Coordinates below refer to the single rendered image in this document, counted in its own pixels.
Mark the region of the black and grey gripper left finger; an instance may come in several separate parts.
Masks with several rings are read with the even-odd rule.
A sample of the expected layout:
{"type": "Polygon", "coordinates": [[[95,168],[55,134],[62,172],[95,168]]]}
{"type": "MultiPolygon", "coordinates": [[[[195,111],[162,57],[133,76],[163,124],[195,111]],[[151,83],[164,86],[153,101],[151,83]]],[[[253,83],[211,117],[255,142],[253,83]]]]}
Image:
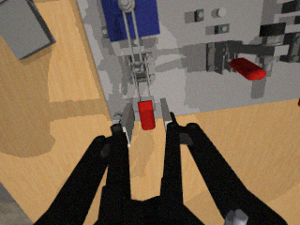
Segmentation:
{"type": "Polygon", "coordinates": [[[134,124],[132,103],[127,103],[119,123],[110,127],[112,136],[96,136],[48,210],[33,225],[83,225],[107,166],[97,225],[124,225],[124,199],[131,199],[128,148],[134,124]]]}

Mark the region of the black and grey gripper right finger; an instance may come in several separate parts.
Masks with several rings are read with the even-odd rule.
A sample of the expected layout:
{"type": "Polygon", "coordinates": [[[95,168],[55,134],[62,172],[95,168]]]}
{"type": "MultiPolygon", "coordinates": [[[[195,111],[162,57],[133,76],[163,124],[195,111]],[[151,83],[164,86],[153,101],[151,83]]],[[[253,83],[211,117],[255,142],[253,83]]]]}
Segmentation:
{"type": "Polygon", "coordinates": [[[187,145],[224,225],[288,225],[245,187],[198,124],[179,126],[166,98],[160,104],[166,142],[156,225],[184,225],[180,144],[187,145]]]}

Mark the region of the blue rectangular plate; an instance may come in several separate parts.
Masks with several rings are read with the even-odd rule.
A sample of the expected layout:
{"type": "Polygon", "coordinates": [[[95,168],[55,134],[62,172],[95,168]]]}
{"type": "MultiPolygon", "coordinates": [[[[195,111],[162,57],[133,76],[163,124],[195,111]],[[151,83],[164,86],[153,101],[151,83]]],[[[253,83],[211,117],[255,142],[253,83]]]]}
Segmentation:
{"type": "MultiPolygon", "coordinates": [[[[111,42],[126,40],[127,30],[123,12],[118,6],[118,0],[100,0],[111,42]]],[[[147,37],[160,34],[158,22],[157,0],[135,0],[135,19],[138,36],[147,37]]],[[[130,38],[135,38],[132,13],[127,14],[130,38]]]]}

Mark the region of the grey metal fixture plate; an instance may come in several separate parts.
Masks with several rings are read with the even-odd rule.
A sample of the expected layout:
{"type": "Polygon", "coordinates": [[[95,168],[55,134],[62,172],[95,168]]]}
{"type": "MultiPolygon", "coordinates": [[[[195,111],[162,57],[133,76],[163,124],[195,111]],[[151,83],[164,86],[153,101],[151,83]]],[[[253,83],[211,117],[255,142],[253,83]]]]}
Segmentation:
{"type": "MultiPolygon", "coordinates": [[[[135,121],[141,121],[137,88],[129,83],[125,57],[128,40],[111,42],[102,35],[106,21],[100,0],[76,0],[112,123],[132,103],[135,121]]],[[[157,0],[160,34],[142,37],[142,53],[152,53],[156,80],[150,82],[154,117],[162,118],[160,99],[166,98],[176,115],[203,113],[300,98],[300,63],[276,59],[261,80],[247,80],[224,69],[224,75],[206,71],[206,43],[242,40],[261,44],[260,27],[286,23],[285,34],[300,32],[294,24],[300,11],[281,14],[293,0],[157,0]],[[217,10],[226,8],[223,17],[217,10]],[[203,9],[203,21],[194,11],[203,9]],[[229,33],[215,34],[215,26],[230,24],[229,33]]]]}

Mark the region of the grey metal block with milled slot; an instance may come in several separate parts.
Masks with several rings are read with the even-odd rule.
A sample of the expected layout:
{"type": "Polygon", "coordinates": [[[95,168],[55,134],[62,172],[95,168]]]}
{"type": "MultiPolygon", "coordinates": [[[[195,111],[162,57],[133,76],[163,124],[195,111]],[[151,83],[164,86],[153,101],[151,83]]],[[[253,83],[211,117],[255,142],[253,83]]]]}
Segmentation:
{"type": "Polygon", "coordinates": [[[33,0],[0,0],[0,35],[18,60],[56,42],[33,0]]]}

